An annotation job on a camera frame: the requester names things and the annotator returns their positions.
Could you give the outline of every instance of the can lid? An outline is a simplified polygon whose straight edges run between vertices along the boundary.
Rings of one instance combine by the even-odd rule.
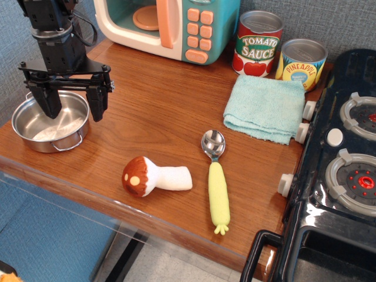
[[[240,16],[240,22],[254,33],[277,32],[284,25],[276,14],[258,10],[245,12]]]
[[[323,44],[311,39],[290,39],[282,46],[283,55],[294,61],[315,63],[325,60],[328,50]]]

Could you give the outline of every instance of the pot handle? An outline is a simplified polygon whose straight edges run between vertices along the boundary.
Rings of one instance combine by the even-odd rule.
[[[78,145],[80,145],[80,144],[82,143],[82,141],[83,141],[83,138],[82,138],[82,135],[81,135],[80,131],[77,131],[77,134],[78,134],[78,136],[80,136],[80,141],[78,141],[78,143],[77,143],[76,145],[73,145],[72,147],[65,148],[65,149],[60,149],[60,148],[56,147],[56,145],[53,144],[52,142],[51,142],[51,145],[52,145],[57,151],[59,151],[59,152],[65,152],[65,151],[68,151],[68,150],[72,150],[72,149],[74,149],[75,147],[77,147]]]
[[[33,93],[32,92],[29,92],[26,94],[26,100],[29,100],[30,98],[33,98]]]

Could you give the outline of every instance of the toy stove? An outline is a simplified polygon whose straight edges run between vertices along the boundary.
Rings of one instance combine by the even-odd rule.
[[[340,55],[297,140],[304,151],[288,197],[283,235],[259,231],[241,281],[261,250],[277,248],[268,281],[376,281],[376,51]]]

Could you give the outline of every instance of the black wire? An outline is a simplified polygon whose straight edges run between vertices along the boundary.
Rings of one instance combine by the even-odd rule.
[[[83,38],[82,38],[82,37],[81,37],[81,36],[75,31],[74,28],[73,28],[72,33],[73,33],[74,35],[76,35],[77,38],[78,38],[78,39],[79,39],[84,45],[86,45],[86,46],[88,46],[88,47],[94,46],[95,43],[96,43],[96,41],[97,41],[97,38],[98,38],[98,33],[97,33],[97,31],[96,31],[96,28],[95,28],[94,24],[90,21],[90,19],[88,19],[86,16],[82,15],[79,11],[75,11],[75,10],[73,10],[73,11],[72,11],[72,14],[73,14],[74,16],[76,16],[77,18],[79,18],[79,19],[81,19],[81,20],[87,22],[88,24],[90,24],[90,25],[92,26],[92,28],[93,28],[93,41],[92,41],[92,43],[90,43],[90,42],[84,40],[84,39],[83,39]]]

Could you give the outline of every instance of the red burner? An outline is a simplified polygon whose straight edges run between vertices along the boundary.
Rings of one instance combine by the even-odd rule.
[[[362,186],[365,189],[372,189],[373,187],[375,187],[375,181],[368,176],[359,177],[358,182],[360,186]]]
[[[370,121],[376,122],[376,113],[369,115],[368,118],[370,119]]]

